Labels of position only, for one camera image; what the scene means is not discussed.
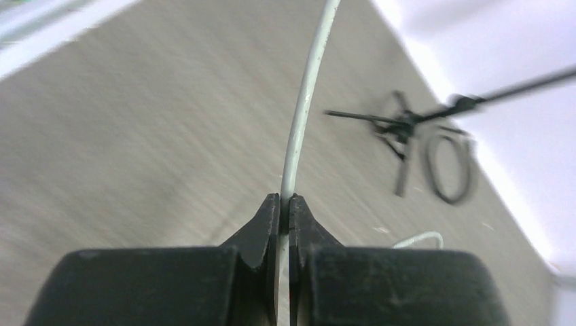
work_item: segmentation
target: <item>gray floor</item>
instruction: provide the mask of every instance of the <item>gray floor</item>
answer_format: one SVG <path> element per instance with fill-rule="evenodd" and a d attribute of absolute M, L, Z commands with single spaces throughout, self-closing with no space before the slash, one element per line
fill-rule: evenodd
<path fill-rule="evenodd" d="M 50 268 L 85 247 L 217 244 L 280 187 L 288 130 L 323 1 L 144 1 L 0 84 L 0 320 L 22 322 Z M 551 279 L 485 179 L 454 208 L 416 159 L 324 109 L 414 108 L 433 97 L 367 1 L 343 1 L 297 191 L 348 245 L 437 230 L 479 255 L 514 325 L 547 325 Z M 454 160 L 441 155 L 446 178 Z"/>

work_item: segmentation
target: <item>white wire piece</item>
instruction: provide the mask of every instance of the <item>white wire piece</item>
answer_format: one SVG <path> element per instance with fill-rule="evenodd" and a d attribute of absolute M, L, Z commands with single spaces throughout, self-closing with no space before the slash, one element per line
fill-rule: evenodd
<path fill-rule="evenodd" d="M 422 241 L 425 239 L 430 239 L 430 238 L 436 239 L 437 249 L 443 249 L 444 248 L 444 239 L 442 238 L 442 235 L 436 231 L 424 232 L 424 233 L 418 234 L 416 236 L 410 237 L 408 239 L 396 242 L 396 244 L 394 244 L 392 246 L 392 248 L 393 249 L 400 249 L 400 248 L 410 247 L 416 242 L 419 242 L 419 241 Z"/>
<path fill-rule="evenodd" d="M 302 83 L 300 84 L 300 93 L 298 94 L 298 101 L 296 102 L 296 110 L 294 111 L 294 118 L 292 119 L 292 127 L 290 128 L 290 136 L 288 138 L 288 146 L 286 148 L 286 157 L 284 159 L 284 172 L 282 174 L 282 185 L 280 190 L 281 199 L 281 234 L 280 234 L 280 269 L 281 272 L 288 261 L 288 236 L 287 230 L 283 230 L 282 221 L 287 219 L 288 203 L 292 195 L 294 195 L 294 188 L 296 185 L 296 172 L 298 171 L 298 161 L 300 160 L 300 153 L 302 152 L 302 142 L 304 140 L 304 131 L 306 129 L 306 121 L 308 120 L 308 112 L 310 111 L 310 103 L 312 102 L 312 95 L 314 87 L 316 86 L 316 79 L 320 70 L 320 62 L 324 56 L 324 49 L 332 30 L 332 23 L 338 11 L 340 0 L 327 0 L 322 11 L 320 23 L 316 28 L 316 35 L 310 47 L 308 54 L 308 61 L 304 75 L 302 76 Z"/>

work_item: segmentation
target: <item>wire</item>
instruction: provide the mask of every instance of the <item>wire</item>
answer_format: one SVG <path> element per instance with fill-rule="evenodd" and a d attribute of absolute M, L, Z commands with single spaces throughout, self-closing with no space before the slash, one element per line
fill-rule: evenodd
<path fill-rule="evenodd" d="M 436 248 L 437 249 L 443 249 L 444 248 L 444 239 L 442 238 L 442 235 L 436 231 L 424 232 L 424 233 L 418 234 L 416 236 L 410 237 L 408 239 L 404 239 L 402 241 L 396 242 L 392 246 L 392 248 L 393 249 L 402 249 L 402 248 L 410 247 L 416 242 L 420 242 L 422 240 L 426 240 L 426 239 L 430 239 L 430 238 L 436 239 Z"/>
<path fill-rule="evenodd" d="M 324 55 L 324 49 L 326 48 L 339 4 L 340 0 L 327 0 L 324 5 L 320 23 L 318 23 L 318 27 L 316 28 L 316 35 L 314 36 L 314 41 L 308 54 L 308 61 L 306 62 L 306 68 L 302 76 L 300 93 L 298 94 L 296 110 L 294 111 L 294 118 L 292 119 L 292 126 L 290 128 L 280 190 L 280 272 L 284 270 L 288 261 L 289 201 L 292 195 L 294 195 L 296 172 L 298 171 L 298 161 L 300 160 L 300 153 L 302 152 L 302 142 L 304 140 L 308 112 L 310 111 L 310 102 L 312 102 L 312 95 L 320 70 L 320 62 Z"/>
<path fill-rule="evenodd" d="M 454 137 L 450 137 L 446 134 L 440 134 L 436 132 L 434 135 L 429 137 L 425 142 L 422 154 L 422 165 L 424 167 L 424 176 L 428 186 L 431 188 L 432 192 L 441 200 L 447 204 L 455 205 L 461 203 L 472 191 L 472 141 L 468 138 L 468 135 L 460 130 L 450 129 L 442 126 L 436 126 L 436 128 L 448 130 L 452 132 L 458 132 L 461 135 L 466 136 L 464 140 L 464 145 L 460 145 L 458 140 Z M 460 165 L 460 180 L 461 184 L 458 191 L 453 195 L 446 194 L 444 188 L 442 187 L 440 181 L 438 180 L 437 168 L 434 164 L 435 157 L 437 154 L 438 146 L 442 141 L 447 141 L 456 153 L 458 164 Z"/>

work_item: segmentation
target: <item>white wall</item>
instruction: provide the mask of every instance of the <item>white wall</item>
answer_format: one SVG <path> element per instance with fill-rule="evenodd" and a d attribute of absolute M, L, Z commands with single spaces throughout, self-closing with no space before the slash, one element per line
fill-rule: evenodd
<path fill-rule="evenodd" d="M 376 0 L 440 101 L 576 65 L 573 0 Z M 576 274 L 576 80 L 457 119 L 554 272 Z"/>
<path fill-rule="evenodd" d="M 554 311 L 552 313 L 553 326 L 576 325 L 576 288 L 554 287 Z"/>

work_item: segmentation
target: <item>black cable coil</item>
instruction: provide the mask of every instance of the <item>black cable coil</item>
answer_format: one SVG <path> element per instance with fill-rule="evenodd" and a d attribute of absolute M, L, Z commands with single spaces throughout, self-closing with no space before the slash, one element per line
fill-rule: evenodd
<path fill-rule="evenodd" d="M 423 141 L 422 146 L 420 146 L 420 155 L 422 158 L 424 176 L 430 190 L 438 198 L 447 204 L 460 204 L 469 197 L 474 189 L 474 164 L 472 156 L 473 140 L 470 135 L 463 130 L 451 129 L 443 126 L 435 126 L 435 128 L 457 133 L 463 141 L 459 141 L 455 137 L 440 132 L 434 132 L 425 141 Z M 451 148 L 453 148 L 456 154 L 458 165 L 460 167 L 460 185 L 457 191 L 452 195 L 446 193 L 441 181 L 439 180 L 438 169 L 435 163 L 438 147 L 442 141 L 449 142 Z"/>

